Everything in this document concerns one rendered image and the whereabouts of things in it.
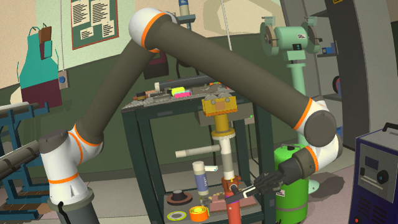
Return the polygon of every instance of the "green grinder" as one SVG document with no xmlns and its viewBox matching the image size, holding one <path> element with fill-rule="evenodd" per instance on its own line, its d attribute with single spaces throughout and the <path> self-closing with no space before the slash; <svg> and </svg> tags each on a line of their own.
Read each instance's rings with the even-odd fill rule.
<svg viewBox="0 0 398 224">
<path fill-rule="evenodd" d="M 274 151 L 275 170 L 281 162 L 290 159 L 293 153 L 303 149 L 301 144 L 283 144 Z M 295 224 L 307 217 L 309 178 L 300 179 L 293 184 L 283 185 L 276 193 L 276 221 L 283 224 Z"/>
</svg>

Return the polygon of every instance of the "floor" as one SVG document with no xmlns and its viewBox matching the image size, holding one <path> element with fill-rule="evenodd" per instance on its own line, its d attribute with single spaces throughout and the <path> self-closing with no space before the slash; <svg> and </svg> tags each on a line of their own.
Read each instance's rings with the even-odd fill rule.
<svg viewBox="0 0 398 224">
<path fill-rule="evenodd" d="M 310 177 L 320 183 L 320 188 L 309 196 L 307 218 L 302 221 L 301 224 L 319 223 L 319 218 L 324 220 L 322 222 L 324 224 L 328 223 L 327 220 L 329 220 L 330 223 L 336 223 L 336 217 L 325 217 L 333 214 L 330 212 L 331 206 L 336 212 L 336 216 L 340 219 L 338 223 L 348 223 L 353 182 L 354 155 L 355 153 L 352 150 L 344 148 L 340 158 Z M 235 170 L 237 170 L 238 165 L 235 163 L 234 166 Z M 258 166 L 252 160 L 250 162 L 250 170 L 255 176 L 259 175 Z M 216 172 L 207 172 L 210 185 L 217 184 L 221 176 L 222 166 L 219 166 Z M 163 180 L 166 191 L 196 187 L 192 171 L 164 174 Z M 94 190 L 95 198 L 93 200 L 93 206 L 101 224 L 150 223 L 135 178 L 86 182 L 86 185 Z M 20 194 L 23 193 L 21 192 L 21 187 L 16 187 L 16 189 Z M 3 205 L 0 208 L 1 210 L 4 210 L 6 207 L 4 206 L 6 199 L 7 194 L 4 188 L 1 188 L 0 205 Z M 27 210 L 31 208 L 20 206 L 20 208 L 17 209 Z M 35 209 L 37 209 L 40 214 L 43 214 L 40 220 L 0 221 L 0 224 L 60 223 L 57 213 L 51 211 L 46 203 L 37 204 Z"/>
</svg>

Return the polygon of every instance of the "spray can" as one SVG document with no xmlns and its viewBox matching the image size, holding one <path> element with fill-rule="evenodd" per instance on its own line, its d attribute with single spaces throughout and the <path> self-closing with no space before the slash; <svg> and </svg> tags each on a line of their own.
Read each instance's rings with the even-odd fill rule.
<svg viewBox="0 0 398 224">
<path fill-rule="evenodd" d="M 290 159 L 293 153 L 303 149 L 302 144 L 282 145 L 274 151 L 275 170 L 281 162 Z M 283 224 L 301 222 L 307 217 L 308 210 L 308 183 L 309 178 L 298 180 L 293 184 L 283 185 L 281 191 L 276 193 L 276 221 Z"/>
<path fill-rule="evenodd" d="M 180 16 L 189 15 L 188 0 L 178 0 L 178 5 L 180 6 Z"/>
<path fill-rule="evenodd" d="M 209 186 L 207 183 L 205 163 L 203 161 L 196 161 L 192 163 L 193 173 L 197 182 L 198 193 L 201 196 L 209 194 Z"/>
</svg>

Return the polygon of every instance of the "robotic arm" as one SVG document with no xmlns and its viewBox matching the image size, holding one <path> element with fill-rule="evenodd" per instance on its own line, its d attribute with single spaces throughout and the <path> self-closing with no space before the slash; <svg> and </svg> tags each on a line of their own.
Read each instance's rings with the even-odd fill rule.
<svg viewBox="0 0 398 224">
<path fill-rule="evenodd" d="M 50 183 L 52 210 L 58 211 L 63 204 L 65 211 L 80 210 L 73 214 L 95 215 L 91 204 L 94 195 L 80 179 L 76 167 L 102 151 L 105 127 L 159 49 L 242 94 L 304 135 L 310 143 L 307 150 L 295 153 L 280 165 L 281 174 L 260 175 L 252 187 L 256 191 L 252 192 L 266 194 L 275 180 L 279 181 L 278 185 L 280 182 L 290 184 L 336 158 L 341 141 L 336 135 L 335 118 L 315 99 L 302 95 L 242 56 L 181 27 L 169 12 L 154 8 L 137 11 L 130 20 L 129 33 L 132 40 L 108 73 L 84 117 L 69 132 L 58 130 L 39 139 Z"/>
</svg>

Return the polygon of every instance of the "beige wall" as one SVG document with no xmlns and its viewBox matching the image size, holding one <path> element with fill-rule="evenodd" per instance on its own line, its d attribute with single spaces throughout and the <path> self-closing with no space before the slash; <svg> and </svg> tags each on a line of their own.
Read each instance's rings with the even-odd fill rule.
<svg viewBox="0 0 398 224">
<path fill-rule="evenodd" d="M 387 7 L 390 14 L 390 21 L 398 21 L 398 0 L 387 0 Z"/>
<path fill-rule="evenodd" d="M 3 27 L 0 35 L 0 89 L 18 83 L 25 64 L 29 29 L 36 26 L 36 1 L 1 1 Z"/>
<path fill-rule="evenodd" d="M 223 10 L 220 0 L 191 0 L 190 14 L 196 15 L 192 31 L 204 37 L 226 35 Z M 175 12 L 180 16 L 177 0 L 136 0 L 136 11 L 154 7 L 162 11 Z M 285 26 L 282 8 L 272 0 L 224 0 L 229 34 L 260 33 L 262 16 L 275 16 L 276 26 Z"/>
</svg>

